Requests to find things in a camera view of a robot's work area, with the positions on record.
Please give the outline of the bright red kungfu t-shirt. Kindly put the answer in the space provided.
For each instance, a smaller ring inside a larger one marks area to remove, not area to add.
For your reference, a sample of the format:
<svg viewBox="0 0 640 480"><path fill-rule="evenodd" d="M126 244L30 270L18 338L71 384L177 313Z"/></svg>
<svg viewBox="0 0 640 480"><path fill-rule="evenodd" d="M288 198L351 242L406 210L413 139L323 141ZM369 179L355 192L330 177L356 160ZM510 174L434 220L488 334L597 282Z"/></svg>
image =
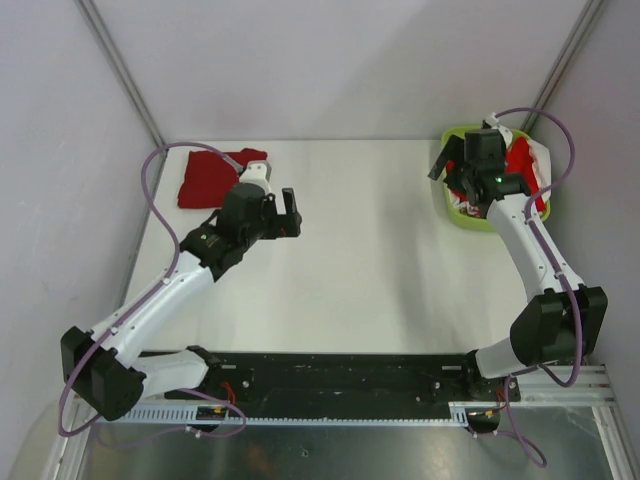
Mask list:
<svg viewBox="0 0 640 480"><path fill-rule="evenodd" d="M471 206L488 206L492 200L540 190L527 137L516 137L509 147L498 134L470 131L464 138L447 140L439 159L445 158L444 183Z"/></svg>

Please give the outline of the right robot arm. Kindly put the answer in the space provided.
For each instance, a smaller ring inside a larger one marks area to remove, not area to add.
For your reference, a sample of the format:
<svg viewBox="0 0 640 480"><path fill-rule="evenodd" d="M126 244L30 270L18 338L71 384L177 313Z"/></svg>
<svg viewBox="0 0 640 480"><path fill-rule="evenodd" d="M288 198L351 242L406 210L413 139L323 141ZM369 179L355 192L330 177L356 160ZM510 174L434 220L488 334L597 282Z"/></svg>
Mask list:
<svg viewBox="0 0 640 480"><path fill-rule="evenodd" d="M429 177L461 193L500 236L523 282L527 304L508 336L470 355L473 369L461 376L463 393L484 401L497 379L569 361L568 388L592 353L608 299L600 287L587 286L568 265L540 219L525 177L507 169L508 148L496 128L446 133Z"/></svg>

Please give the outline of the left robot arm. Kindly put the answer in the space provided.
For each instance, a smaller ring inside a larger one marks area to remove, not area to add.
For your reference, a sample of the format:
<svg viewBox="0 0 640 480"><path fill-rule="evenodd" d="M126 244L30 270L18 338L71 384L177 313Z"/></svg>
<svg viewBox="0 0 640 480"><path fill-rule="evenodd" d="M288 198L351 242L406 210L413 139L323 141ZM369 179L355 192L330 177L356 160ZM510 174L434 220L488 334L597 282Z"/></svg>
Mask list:
<svg viewBox="0 0 640 480"><path fill-rule="evenodd" d="M89 331L70 328L60 341L65 390L108 421L158 393L187 388L199 399L214 397L221 376L210 368L202 348L189 347L154 362L140 355L145 342L188 299L213 286L257 241L300 235L294 190L283 189L282 197L285 210L278 212L274 194L255 183L237 183L222 207L179 243L167 271L144 293Z"/></svg>

